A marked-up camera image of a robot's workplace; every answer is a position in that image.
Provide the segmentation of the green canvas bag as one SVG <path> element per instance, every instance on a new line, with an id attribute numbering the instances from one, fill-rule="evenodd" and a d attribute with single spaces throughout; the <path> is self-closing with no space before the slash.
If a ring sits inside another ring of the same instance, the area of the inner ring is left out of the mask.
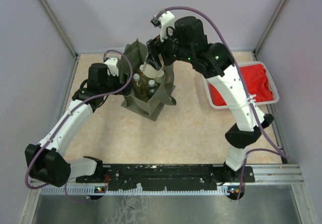
<path id="1" fill-rule="evenodd" d="M 145 77 L 140 70 L 143 66 L 147 56 L 147 47 L 139 40 L 131 44 L 127 44 L 124 51 L 124 56 L 120 60 L 120 78 L 123 80 L 123 74 L 126 73 L 130 76 L 129 63 L 132 65 L 133 74 L 137 73 L 145 84 L 145 90 L 148 90 L 149 78 Z M 161 113 L 165 105 L 174 106 L 177 104 L 176 100 L 172 97 L 172 92 L 175 88 L 174 85 L 174 69 L 172 66 L 165 66 L 158 77 L 152 79 L 158 86 L 157 91 L 152 97 L 148 96 L 148 101 L 144 102 L 136 98 L 133 90 L 133 78 L 130 83 L 130 94 L 124 96 L 122 107 L 155 121 Z"/>

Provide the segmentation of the clear bottle white cap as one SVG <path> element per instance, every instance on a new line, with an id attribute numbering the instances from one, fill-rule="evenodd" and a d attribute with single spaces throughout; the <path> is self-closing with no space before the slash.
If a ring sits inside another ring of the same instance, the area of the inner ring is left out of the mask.
<path id="1" fill-rule="evenodd" d="M 148 90 L 147 90 L 147 95 L 149 97 L 152 97 L 154 95 L 154 93 L 157 91 L 158 89 L 158 86 L 157 84 L 155 83 L 154 80 L 149 80 L 148 81 Z"/>

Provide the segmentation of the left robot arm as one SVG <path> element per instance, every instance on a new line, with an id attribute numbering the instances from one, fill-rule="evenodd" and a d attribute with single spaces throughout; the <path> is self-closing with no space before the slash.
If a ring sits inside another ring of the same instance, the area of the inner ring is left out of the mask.
<path id="1" fill-rule="evenodd" d="M 86 120 L 107 100 L 109 95 L 124 95 L 134 75 L 133 67 L 122 73 L 117 64 L 93 63 L 74 93 L 67 110 L 54 128 L 38 144 L 25 149 L 27 172 L 25 184 L 34 189 L 30 179 L 43 182 L 43 186 L 61 187 L 70 179 L 87 176 L 94 182 L 104 178 L 102 162 L 94 157 L 66 160 L 65 153 Z"/>

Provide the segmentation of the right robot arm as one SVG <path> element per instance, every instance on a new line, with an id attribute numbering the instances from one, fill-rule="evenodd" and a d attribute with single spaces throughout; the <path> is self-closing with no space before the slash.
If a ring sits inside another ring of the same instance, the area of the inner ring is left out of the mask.
<path id="1" fill-rule="evenodd" d="M 243 175 L 247 147 L 259 139 L 261 129 L 273 122 L 273 116 L 262 112 L 245 92 L 240 68 L 228 47 L 222 43 L 208 43 L 201 20 L 194 16 L 176 20 L 167 12 L 151 22 L 160 27 L 160 34 L 146 43 L 148 55 L 143 73 L 155 79 L 164 66 L 170 66 L 176 60 L 184 61 L 220 93 L 236 119 L 225 134 L 229 149 L 224 173 L 228 180 L 237 181 Z"/>

